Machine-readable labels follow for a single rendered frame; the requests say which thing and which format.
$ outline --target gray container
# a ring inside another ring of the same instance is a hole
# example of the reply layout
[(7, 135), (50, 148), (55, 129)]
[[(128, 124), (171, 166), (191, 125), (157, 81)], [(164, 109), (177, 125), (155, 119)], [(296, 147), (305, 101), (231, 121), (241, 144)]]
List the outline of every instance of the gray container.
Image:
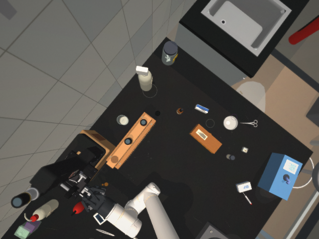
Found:
[(177, 49), (178, 47), (175, 42), (168, 41), (167, 43), (165, 43), (163, 52), (161, 55), (161, 61), (167, 66), (172, 65), (174, 61), (176, 60)]

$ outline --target orange box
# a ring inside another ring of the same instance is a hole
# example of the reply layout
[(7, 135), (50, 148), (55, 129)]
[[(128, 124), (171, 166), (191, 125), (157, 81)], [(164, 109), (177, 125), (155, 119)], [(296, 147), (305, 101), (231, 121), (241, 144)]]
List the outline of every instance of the orange box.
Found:
[(216, 153), (216, 151), (222, 145), (221, 142), (219, 142), (200, 124), (197, 124), (189, 134), (193, 136), (198, 142), (200, 142), (205, 148), (207, 148), (211, 153)]
[(111, 168), (115, 167), (119, 169), (131, 156), (137, 146), (142, 142), (151, 128), (153, 128), (155, 123), (156, 120), (144, 112), (130, 129), (130, 131), (121, 140), (119, 145), (110, 154), (106, 164)]
[(97, 170), (100, 170), (103, 167), (103, 165), (106, 163), (108, 156), (115, 149), (115, 146), (112, 145), (107, 139), (102, 137), (100, 134), (98, 134), (95, 130), (82, 130), (80, 133), (87, 135), (90, 139), (92, 139), (94, 142), (96, 142), (98, 145), (100, 145), (102, 148), (105, 149), (105, 155), (100, 159), (97, 165), (95, 165), (95, 168)]

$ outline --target sink basin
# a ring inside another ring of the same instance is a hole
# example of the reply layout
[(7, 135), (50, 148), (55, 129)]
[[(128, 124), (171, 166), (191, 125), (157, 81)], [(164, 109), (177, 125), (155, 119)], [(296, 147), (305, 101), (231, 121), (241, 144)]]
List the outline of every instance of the sink basin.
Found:
[(290, 12), (279, 0), (211, 0), (201, 13), (258, 56)]

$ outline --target tiled wall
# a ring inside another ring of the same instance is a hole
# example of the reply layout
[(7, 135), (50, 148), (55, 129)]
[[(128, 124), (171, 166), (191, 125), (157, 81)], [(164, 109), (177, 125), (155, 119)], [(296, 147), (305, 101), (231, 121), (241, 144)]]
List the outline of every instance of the tiled wall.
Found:
[(0, 238), (10, 201), (89, 129), (195, 0), (3, 0)]

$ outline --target small brown bottle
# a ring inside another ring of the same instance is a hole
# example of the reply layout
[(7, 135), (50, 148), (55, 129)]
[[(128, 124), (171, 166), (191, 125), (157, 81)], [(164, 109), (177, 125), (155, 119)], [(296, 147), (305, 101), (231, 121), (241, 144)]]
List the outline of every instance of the small brown bottle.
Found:
[(181, 113), (183, 113), (183, 111), (184, 111), (184, 110), (183, 110), (182, 108), (179, 108), (179, 109), (177, 109), (176, 112), (180, 115)]

